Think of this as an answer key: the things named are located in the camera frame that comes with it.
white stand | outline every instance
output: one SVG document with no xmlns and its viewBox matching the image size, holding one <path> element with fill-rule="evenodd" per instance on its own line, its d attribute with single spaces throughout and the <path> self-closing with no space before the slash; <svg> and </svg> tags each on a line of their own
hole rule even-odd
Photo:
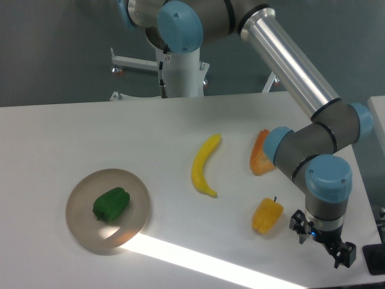
<svg viewBox="0 0 385 289">
<path fill-rule="evenodd" d="M 207 84 L 205 77 L 210 64 L 200 61 L 200 49 L 186 54 L 172 52 L 164 54 L 162 50 L 156 47 L 154 49 L 156 62 L 115 56 L 111 48 L 111 61 L 114 65 L 112 72 L 120 73 L 120 67 L 157 71 L 159 79 L 162 77 L 164 80 L 168 98 L 204 96 L 203 86 Z M 163 62 L 162 72 L 159 70 L 161 61 Z M 122 99 L 114 93 L 110 100 Z"/>
</svg>

cable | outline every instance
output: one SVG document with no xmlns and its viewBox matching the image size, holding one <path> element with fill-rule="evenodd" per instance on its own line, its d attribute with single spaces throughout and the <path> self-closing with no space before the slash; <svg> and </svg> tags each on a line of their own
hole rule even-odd
<svg viewBox="0 0 385 289">
<path fill-rule="evenodd" d="M 168 45 L 163 50 L 163 60 L 159 61 L 159 86 L 161 88 L 161 98 L 167 98 L 167 91 L 166 91 L 166 85 L 163 80 L 163 64 L 165 61 L 165 58 L 167 57 L 167 53 L 171 51 L 170 48 L 168 48 Z"/>
</svg>

yellow bell pepper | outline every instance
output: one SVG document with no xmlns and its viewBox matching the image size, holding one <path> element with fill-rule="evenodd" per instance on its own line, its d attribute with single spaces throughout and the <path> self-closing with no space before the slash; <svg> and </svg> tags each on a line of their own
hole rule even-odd
<svg viewBox="0 0 385 289">
<path fill-rule="evenodd" d="M 262 200 L 253 216 L 253 229 L 260 234 L 266 234 L 282 215 L 283 207 L 281 204 L 266 197 Z"/>
</svg>

green bell pepper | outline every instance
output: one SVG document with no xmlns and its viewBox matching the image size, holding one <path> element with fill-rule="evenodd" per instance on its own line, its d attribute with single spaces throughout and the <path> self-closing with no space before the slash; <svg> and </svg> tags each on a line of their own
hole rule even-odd
<svg viewBox="0 0 385 289">
<path fill-rule="evenodd" d="M 129 201 L 130 195 L 124 188 L 113 188 L 96 199 L 92 212 L 98 220 L 113 222 L 121 215 Z"/>
</svg>

silver arm tube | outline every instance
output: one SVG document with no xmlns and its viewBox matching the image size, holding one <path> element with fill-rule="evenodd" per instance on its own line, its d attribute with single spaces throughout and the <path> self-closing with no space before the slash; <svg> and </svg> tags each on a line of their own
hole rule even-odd
<svg viewBox="0 0 385 289">
<path fill-rule="evenodd" d="M 241 38 L 253 45 L 311 118 L 339 96 L 276 21 L 275 15 L 272 8 L 255 12 L 243 26 Z"/>
</svg>

